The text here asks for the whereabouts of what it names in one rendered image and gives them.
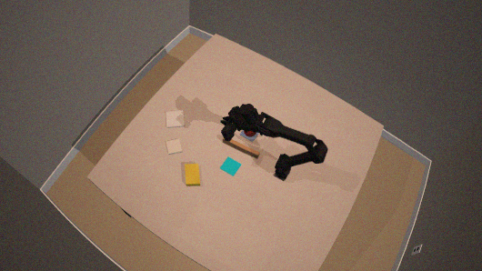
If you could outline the dark red cup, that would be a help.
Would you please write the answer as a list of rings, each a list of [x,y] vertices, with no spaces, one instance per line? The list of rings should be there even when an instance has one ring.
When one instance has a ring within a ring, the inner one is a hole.
[[[254,136],[254,135],[256,134],[256,132],[251,132],[251,131],[248,131],[248,132],[246,133],[245,130],[244,130],[244,133],[245,133],[246,136],[250,136],[250,137],[251,137],[251,136]]]

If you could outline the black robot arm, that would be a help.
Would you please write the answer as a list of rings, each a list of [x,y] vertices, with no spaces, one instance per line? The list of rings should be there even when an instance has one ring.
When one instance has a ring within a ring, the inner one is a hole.
[[[284,126],[279,120],[264,112],[259,115],[256,108],[251,104],[243,105],[241,108],[235,106],[228,112],[228,115],[228,119],[234,123],[234,125],[242,124],[244,122],[243,119],[245,119],[246,129],[248,131],[257,132],[261,136],[281,137],[305,146],[308,151],[300,155],[288,156],[287,154],[280,154],[275,166],[276,171],[274,176],[276,178],[283,181],[286,180],[292,166],[303,165],[311,161],[315,164],[324,163],[327,146],[314,135],[301,133],[295,129]],[[266,120],[263,123],[264,118]],[[317,146],[313,147],[315,142]]]

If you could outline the yellow rectangular block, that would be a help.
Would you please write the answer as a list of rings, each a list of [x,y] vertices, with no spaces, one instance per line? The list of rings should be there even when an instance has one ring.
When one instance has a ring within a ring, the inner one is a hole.
[[[185,164],[186,186],[200,186],[199,165]]]

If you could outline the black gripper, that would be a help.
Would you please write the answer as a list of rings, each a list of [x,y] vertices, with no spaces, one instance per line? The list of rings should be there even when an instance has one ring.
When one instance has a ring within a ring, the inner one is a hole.
[[[221,130],[221,133],[224,137],[224,139],[226,141],[230,141],[233,136],[235,135],[234,132],[237,130],[237,131],[240,131],[240,130],[245,130],[245,132],[247,133],[248,130],[246,129],[246,121],[245,119],[244,122],[242,124],[239,124],[239,125],[234,125],[234,123],[232,123],[229,119],[228,119],[229,116],[225,116],[223,117],[224,120],[220,120],[220,122],[225,125],[224,128]]]

